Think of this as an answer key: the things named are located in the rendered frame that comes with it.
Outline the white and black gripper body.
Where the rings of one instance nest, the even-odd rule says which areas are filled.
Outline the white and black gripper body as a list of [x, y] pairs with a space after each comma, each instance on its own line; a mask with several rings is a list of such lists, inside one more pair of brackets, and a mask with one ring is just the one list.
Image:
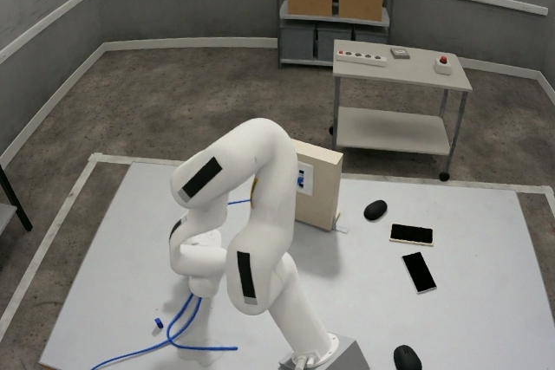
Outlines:
[[206, 234], [193, 237], [186, 240], [186, 245], [209, 247], [221, 247], [221, 235], [218, 230], [207, 232]]

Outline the beige mounting board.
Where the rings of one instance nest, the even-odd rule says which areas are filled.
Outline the beige mounting board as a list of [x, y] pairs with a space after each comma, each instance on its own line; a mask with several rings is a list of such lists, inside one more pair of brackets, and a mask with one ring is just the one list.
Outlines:
[[295, 219], [332, 229], [340, 215], [337, 209], [343, 154], [291, 139], [298, 161], [314, 166], [313, 195], [297, 191]]

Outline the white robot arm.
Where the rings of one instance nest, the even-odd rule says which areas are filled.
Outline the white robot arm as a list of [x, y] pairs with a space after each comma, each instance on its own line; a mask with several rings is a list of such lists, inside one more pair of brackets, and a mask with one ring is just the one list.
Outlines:
[[[268, 309], [293, 350], [295, 370], [322, 365], [336, 354], [339, 340], [325, 330], [287, 253], [298, 181], [297, 151], [290, 136], [272, 120], [250, 120], [197, 155], [171, 179], [173, 197], [189, 209], [170, 237], [173, 271], [190, 276], [191, 291], [201, 298], [214, 297], [226, 273], [233, 306], [245, 315]], [[223, 226], [229, 192], [255, 173], [249, 221], [227, 251], [182, 245]]]

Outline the black computer mouse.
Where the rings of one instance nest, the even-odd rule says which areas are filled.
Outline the black computer mouse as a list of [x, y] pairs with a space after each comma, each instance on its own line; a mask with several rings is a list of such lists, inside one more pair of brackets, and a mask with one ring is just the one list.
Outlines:
[[388, 209], [388, 205], [383, 200], [376, 200], [375, 202], [369, 204], [364, 212], [363, 215], [369, 220], [376, 220], [378, 219], [386, 210]]
[[395, 349], [394, 361], [397, 370], [422, 370], [420, 358], [408, 345], [401, 345]]

